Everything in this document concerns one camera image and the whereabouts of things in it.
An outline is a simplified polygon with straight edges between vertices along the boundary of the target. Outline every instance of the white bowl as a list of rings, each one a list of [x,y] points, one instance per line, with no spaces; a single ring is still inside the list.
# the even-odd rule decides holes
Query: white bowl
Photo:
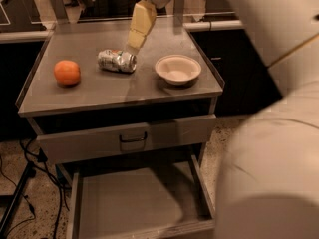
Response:
[[[156,72],[170,84],[183,85],[199,76],[201,66],[187,56],[171,55],[157,61]]]

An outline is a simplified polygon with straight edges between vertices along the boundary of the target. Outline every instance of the drawer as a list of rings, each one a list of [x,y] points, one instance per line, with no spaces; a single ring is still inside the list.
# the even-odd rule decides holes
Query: drawer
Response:
[[[95,172],[74,174],[68,239],[211,238],[214,209],[195,156],[150,152],[122,159],[125,169],[99,160]]]
[[[51,163],[209,141],[214,115],[141,122],[38,136]]]

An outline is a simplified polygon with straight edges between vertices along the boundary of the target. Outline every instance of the silver can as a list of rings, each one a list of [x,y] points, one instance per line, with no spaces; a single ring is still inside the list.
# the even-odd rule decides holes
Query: silver can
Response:
[[[137,57],[119,50],[105,50],[98,55],[99,67],[119,73],[132,73],[137,66]]]

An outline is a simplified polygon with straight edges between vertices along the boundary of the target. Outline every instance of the orange fruit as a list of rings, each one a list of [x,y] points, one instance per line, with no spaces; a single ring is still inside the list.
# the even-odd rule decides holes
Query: orange fruit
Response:
[[[62,60],[54,67],[54,76],[61,85],[75,85],[81,79],[79,65],[70,60]]]

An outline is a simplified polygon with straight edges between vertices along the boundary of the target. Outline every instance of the drawer handle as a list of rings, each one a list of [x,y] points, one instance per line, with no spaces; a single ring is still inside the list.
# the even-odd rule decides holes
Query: drawer handle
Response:
[[[122,142],[122,143],[142,141],[142,140],[146,140],[147,138],[148,138],[148,133],[147,132],[144,132],[143,137],[133,138],[133,139],[123,139],[123,137],[121,135],[119,136],[120,142]]]

